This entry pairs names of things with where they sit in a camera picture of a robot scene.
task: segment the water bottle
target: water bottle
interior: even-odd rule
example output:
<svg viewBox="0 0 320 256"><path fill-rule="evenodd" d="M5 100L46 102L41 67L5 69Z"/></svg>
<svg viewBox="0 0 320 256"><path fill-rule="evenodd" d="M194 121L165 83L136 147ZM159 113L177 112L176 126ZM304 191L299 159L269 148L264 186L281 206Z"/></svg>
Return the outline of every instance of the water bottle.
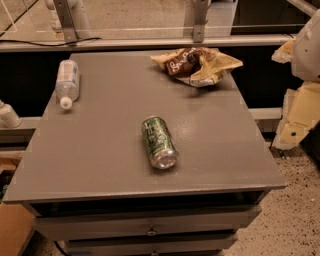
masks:
<svg viewBox="0 0 320 256"><path fill-rule="evenodd" d="M70 109L73 101L78 99L79 82L80 72L78 64L73 60L61 61L55 87L61 108Z"/></svg>
<svg viewBox="0 0 320 256"><path fill-rule="evenodd" d="M9 104L5 104L0 100L0 120L8 127L18 127L22 120Z"/></svg>

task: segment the can label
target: can label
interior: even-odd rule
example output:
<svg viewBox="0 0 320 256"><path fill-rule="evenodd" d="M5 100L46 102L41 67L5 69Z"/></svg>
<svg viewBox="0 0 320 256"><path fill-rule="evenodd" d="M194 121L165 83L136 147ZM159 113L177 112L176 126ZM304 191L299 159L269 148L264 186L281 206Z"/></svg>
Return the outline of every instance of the can label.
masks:
<svg viewBox="0 0 320 256"><path fill-rule="evenodd" d="M142 124L142 134L150 158L166 150L175 150L167 125L160 117L150 117Z"/></svg>

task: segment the crumpled wrapper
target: crumpled wrapper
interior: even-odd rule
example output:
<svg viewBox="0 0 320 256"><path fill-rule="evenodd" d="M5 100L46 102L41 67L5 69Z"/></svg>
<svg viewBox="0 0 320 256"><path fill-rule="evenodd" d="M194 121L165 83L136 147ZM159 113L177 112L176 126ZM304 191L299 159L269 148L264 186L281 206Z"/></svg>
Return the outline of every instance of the crumpled wrapper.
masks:
<svg viewBox="0 0 320 256"><path fill-rule="evenodd" d="M214 85L242 61L205 47L182 48L160 56L151 56L170 76L194 87Z"/></svg>
<svg viewBox="0 0 320 256"><path fill-rule="evenodd" d="M295 38L288 40L284 43L278 50L274 52L271 59L278 63L287 63L291 62L292 59L292 52L293 52L293 45L295 42Z"/></svg>

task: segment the green can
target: green can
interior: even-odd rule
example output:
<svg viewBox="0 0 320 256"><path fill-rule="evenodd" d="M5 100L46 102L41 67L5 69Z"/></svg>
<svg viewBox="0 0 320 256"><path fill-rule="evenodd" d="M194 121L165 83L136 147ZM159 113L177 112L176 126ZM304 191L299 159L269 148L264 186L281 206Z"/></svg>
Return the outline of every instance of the green can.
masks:
<svg viewBox="0 0 320 256"><path fill-rule="evenodd" d="M179 153L162 118L157 116L147 118L142 123L142 135L153 167L168 169L175 165Z"/></svg>

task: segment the terrazzo floor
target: terrazzo floor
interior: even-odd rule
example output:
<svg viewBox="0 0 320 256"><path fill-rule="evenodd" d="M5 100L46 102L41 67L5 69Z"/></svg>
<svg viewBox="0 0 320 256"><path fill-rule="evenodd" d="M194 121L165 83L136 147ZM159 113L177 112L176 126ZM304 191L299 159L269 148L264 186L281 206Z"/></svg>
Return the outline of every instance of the terrazzo floor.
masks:
<svg viewBox="0 0 320 256"><path fill-rule="evenodd" d="M271 152L286 180L286 188L270 192L262 201L262 213L246 229L225 256L320 256L320 172L314 160L299 146ZM23 256L62 255L52 241L35 233Z"/></svg>

